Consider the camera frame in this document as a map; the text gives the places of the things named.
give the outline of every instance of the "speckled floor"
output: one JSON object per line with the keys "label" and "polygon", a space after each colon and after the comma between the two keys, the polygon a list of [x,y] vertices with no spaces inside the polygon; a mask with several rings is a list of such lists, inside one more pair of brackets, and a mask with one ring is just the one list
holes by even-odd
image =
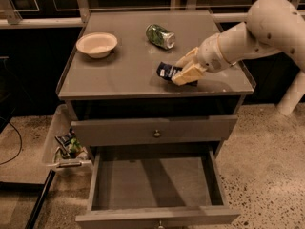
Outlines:
{"label": "speckled floor", "polygon": [[[0,166],[0,181],[43,183],[48,169],[41,163],[51,116],[18,117],[11,121],[23,137],[23,150]],[[0,162],[18,150],[11,127],[0,135]],[[305,229],[305,104],[289,116],[274,105],[242,106],[217,165],[227,200],[241,215],[231,225],[193,229]],[[91,176],[55,176],[35,228],[79,228]],[[35,196],[0,192],[0,229],[24,228]]]}

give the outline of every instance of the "metal can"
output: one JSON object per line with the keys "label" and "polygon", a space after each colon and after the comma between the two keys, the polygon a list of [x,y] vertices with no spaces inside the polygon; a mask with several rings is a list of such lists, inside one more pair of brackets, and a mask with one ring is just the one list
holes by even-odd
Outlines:
{"label": "metal can", "polygon": [[175,42],[173,32],[155,24],[151,24],[146,28],[146,36],[151,43],[166,50],[171,49]]}

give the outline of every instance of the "desk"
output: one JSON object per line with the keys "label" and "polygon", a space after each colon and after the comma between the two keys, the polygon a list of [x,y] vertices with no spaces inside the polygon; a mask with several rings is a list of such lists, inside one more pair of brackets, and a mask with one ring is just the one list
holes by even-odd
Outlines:
{"label": "desk", "polygon": [[[152,23],[175,33],[171,50],[148,41]],[[232,222],[238,212],[228,207],[214,158],[254,91],[251,78],[241,64],[206,73],[196,87],[156,74],[161,61],[173,64],[218,32],[213,19],[205,10],[93,13],[84,34],[97,31],[114,34],[117,47],[103,59],[76,52],[58,85],[93,153],[88,213],[76,220],[84,228]]]}

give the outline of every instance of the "gray tabletop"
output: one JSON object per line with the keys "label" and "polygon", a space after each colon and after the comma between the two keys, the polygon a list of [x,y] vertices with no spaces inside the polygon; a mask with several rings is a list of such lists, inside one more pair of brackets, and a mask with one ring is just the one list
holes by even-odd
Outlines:
{"label": "gray tabletop", "polygon": [[[145,31],[150,24],[175,33],[176,43],[171,50],[162,50],[148,41]],[[220,73],[206,73],[196,87],[176,86],[156,74],[161,61],[174,64],[218,32],[205,10],[92,13],[84,34],[98,31],[114,34],[118,45],[102,59],[76,52],[60,89],[60,99],[251,94],[254,90],[238,64]]]}

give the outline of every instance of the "drawer front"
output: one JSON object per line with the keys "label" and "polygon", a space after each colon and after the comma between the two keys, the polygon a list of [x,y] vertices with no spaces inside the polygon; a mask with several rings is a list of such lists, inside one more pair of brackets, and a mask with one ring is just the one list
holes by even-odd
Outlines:
{"label": "drawer front", "polygon": [[212,150],[133,161],[105,161],[98,153],[93,169],[88,212],[76,217],[82,228],[228,224],[239,216],[224,198]]}
{"label": "drawer front", "polygon": [[229,138],[234,115],[73,121],[84,146],[217,141]]}

